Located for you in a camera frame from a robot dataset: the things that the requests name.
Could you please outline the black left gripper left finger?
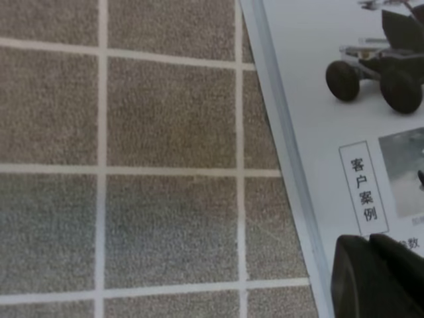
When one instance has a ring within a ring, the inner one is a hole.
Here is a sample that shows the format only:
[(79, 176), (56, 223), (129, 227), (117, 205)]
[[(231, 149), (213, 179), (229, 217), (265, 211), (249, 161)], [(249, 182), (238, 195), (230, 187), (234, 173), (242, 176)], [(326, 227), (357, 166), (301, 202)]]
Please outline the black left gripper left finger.
[(335, 317), (422, 317), (423, 291), (407, 291), (365, 239), (337, 239), (331, 297)]

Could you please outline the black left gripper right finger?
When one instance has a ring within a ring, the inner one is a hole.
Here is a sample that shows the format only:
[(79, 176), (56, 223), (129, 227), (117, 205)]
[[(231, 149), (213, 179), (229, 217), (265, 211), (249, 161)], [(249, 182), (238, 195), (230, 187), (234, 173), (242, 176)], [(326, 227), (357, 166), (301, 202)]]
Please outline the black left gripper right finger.
[(390, 272), (407, 291), (423, 291), (422, 256), (383, 234), (370, 235), (369, 243), (377, 250)]

